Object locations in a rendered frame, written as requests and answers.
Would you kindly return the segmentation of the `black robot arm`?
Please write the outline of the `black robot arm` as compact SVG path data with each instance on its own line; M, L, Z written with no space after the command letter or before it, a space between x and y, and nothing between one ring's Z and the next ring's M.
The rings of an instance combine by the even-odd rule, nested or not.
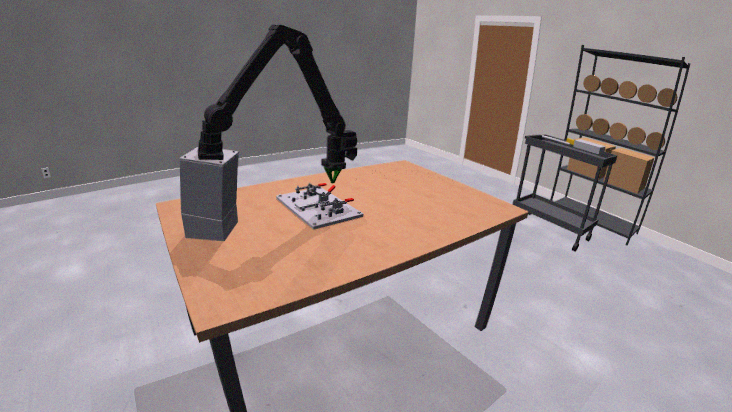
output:
M345 157L354 161L357 156L357 148L355 147L357 145L356 132L345 130L345 122L335 106L315 62L312 54L313 49L307 35L281 24L271 25L269 30L262 43L225 93L222 94L216 104L206 108L204 112L205 121L202 121L203 131L201 131L199 140L198 159L224 159L222 132L231 127L232 115L241 99L273 55L285 44L297 61L316 100L326 126L326 132L331 134L327 136L327 148L332 150L341 149L338 151L337 163L345 162Z

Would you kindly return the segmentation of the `white fixture plate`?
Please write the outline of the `white fixture plate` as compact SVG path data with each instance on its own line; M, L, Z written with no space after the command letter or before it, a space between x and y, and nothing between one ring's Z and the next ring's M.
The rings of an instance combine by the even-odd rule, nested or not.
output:
M321 210L321 207L318 205L318 208L309 207L305 208L305 211L302 211L301 209L297 208L294 203L302 202L310 199L314 199L315 201L319 200L319 195L309 196L307 195L307 199L304 199L304 196L300 197L300 195L303 195L303 192L307 190L300 191L299 194L296 192L293 193L287 193L282 194L282 197L276 196L276 199L279 200L284 206L286 206L290 211L292 211L296 216L298 216L302 221L304 221L308 226L310 226L313 230L334 225L337 223L361 218L364 216L364 214L361 212L361 214L357 214L357 209L350 206L349 204L343 204L344 211L340 214L335 214L332 212L332 217L328 217L328 215L325 215L325 213L328 213L328 208L331 208L332 205L325 206L325 210ZM288 198L288 195L290 195L290 198ZM292 198L295 197L295 202L292 201ZM317 216L314 214L321 214L321 220L318 220ZM313 225L312 223L316 222L317 225Z

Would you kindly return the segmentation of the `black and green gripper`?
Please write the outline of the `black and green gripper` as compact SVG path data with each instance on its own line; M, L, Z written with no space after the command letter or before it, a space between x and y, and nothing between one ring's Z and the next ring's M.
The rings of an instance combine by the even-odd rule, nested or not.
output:
M327 148L327 161L326 161L326 158L321 159L321 165L324 166L324 169L332 184L335 183L341 170L346 169L346 162L337 163L338 151L340 151L340 150L341 149L329 150ZM333 166L333 168L332 168L332 166ZM333 178L332 178L332 171L334 171Z

